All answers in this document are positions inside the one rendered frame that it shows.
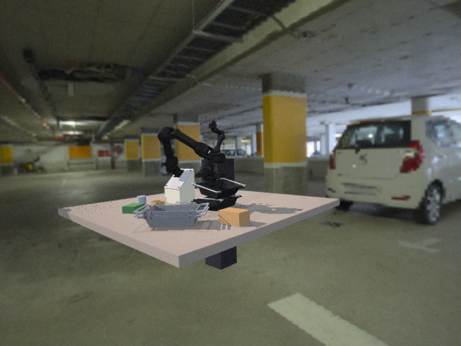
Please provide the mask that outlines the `green rectangular block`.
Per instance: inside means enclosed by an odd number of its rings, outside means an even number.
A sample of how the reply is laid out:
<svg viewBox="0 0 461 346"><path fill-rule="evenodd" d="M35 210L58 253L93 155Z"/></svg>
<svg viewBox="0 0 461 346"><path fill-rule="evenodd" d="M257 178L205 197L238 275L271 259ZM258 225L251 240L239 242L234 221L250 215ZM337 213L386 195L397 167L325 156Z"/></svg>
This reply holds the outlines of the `green rectangular block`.
<svg viewBox="0 0 461 346"><path fill-rule="evenodd" d="M141 208L145 205L145 203L132 203L132 204L127 204L127 205L124 205L122 206L122 213L134 213L133 211L138 209L138 208ZM144 210L146 209L146 207L144 207L143 209L140 209L138 211L141 211L141 210Z"/></svg>

